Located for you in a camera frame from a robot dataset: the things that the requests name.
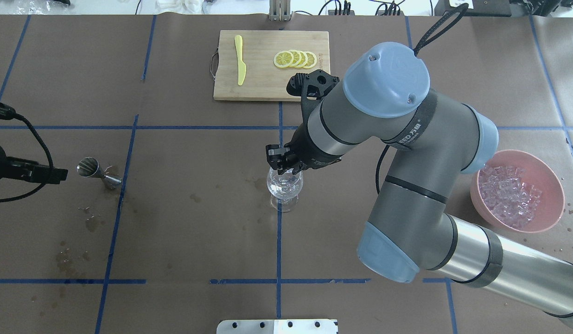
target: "white floor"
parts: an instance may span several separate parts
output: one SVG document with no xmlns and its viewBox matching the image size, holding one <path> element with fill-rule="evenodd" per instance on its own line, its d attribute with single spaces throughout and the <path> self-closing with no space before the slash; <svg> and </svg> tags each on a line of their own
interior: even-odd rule
<svg viewBox="0 0 573 334">
<path fill-rule="evenodd" d="M 63 6 L 52 0 L 0 0 L 0 14 L 133 14 L 139 0 L 70 0 L 71 6 Z M 439 0 L 433 0 L 433 6 Z M 142 0 L 138 6 L 140 14 L 156 14 L 167 11 L 176 13 L 202 13 L 203 0 Z M 307 11 L 316 15 L 325 0 L 291 0 L 291 10 Z M 379 4 L 370 0 L 354 0 L 352 9 L 356 15 L 374 15 Z M 405 0 L 401 4 L 401 10 L 409 16 L 431 13 L 431 6 L 427 0 Z M 322 11 L 327 14 L 327 9 L 332 9 L 330 4 Z M 245 13 L 268 13 L 268 0 L 216 0 L 214 3 L 206 3 L 206 13 L 212 14 L 245 14 Z M 573 17 L 573 9 L 558 8 L 554 17 Z"/>
</svg>

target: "yellow knife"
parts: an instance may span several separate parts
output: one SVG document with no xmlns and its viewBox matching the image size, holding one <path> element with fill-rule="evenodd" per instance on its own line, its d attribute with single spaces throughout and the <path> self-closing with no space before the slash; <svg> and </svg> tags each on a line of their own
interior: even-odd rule
<svg viewBox="0 0 573 334">
<path fill-rule="evenodd" d="M 243 62 L 243 38 L 241 35 L 235 36 L 235 49 L 237 50 L 237 84 L 242 85 L 246 80 L 246 63 Z"/>
</svg>

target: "glass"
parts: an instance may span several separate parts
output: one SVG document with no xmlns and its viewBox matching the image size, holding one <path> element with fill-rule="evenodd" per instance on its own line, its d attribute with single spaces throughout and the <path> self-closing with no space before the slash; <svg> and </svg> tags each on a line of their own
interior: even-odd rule
<svg viewBox="0 0 573 334">
<path fill-rule="evenodd" d="M 280 212 L 289 212 L 299 201 L 299 192 L 303 189 L 303 172 L 293 174 L 289 169 L 282 175 L 270 169 L 266 178 L 266 185 L 270 191 L 270 204 Z"/>
</svg>

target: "brown table surface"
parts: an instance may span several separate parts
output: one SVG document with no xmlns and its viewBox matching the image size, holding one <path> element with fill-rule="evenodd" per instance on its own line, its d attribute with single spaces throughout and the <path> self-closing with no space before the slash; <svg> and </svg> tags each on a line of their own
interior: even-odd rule
<svg viewBox="0 0 573 334">
<path fill-rule="evenodd" d="M 373 45 L 416 43 L 434 22 L 0 16 L 0 99 L 38 127 L 56 167 L 70 170 L 59 186 L 0 205 L 0 334 L 212 334 L 221 320 L 276 317 L 338 319 L 341 333 L 572 332 L 428 271 L 405 285 L 359 262 L 379 140 L 306 172 L 295 210 L 277 214 L 263 146 L 280 133 L 290 139 L 299 106 L 212 99 L 219 30 L 327 30 L 332 74 L 343 76 Z M 554 228 L 493 230 L 573 262 L 573 19 L 464 18 L 420 58 L 433 87 L 498 125 L 499 149 L 530 152 L 560 177 L 567 211 Z M 45 162 L 21 125 L 0 121 L 0 145 Z M 79 177 L 85 156 L 117 166 L 125 188 L 107 192 Z M 447 212 L 490 227 L 471 205 L 470 180 L 460 177 Z M 1 180 L 0 197 L 32 187 Z M 68 272 L 57 261 L 66 249 Z M 86 280 L 66 283 L 71 276 Z"/>
</svg>

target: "bowl of ice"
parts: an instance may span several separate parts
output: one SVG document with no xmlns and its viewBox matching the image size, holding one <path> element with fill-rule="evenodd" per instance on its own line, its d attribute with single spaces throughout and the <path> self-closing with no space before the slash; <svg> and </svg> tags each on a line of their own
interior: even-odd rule
<svg viewBox="0 0 573 334">
<path fill-rule="evenodd" d="M 552 169 L 519 150 L 496 152 L 474 174 L 470 197 L 486 222 L 523 233 L 549 230 L 565 207 L 562 185 Z"/>
</svg>

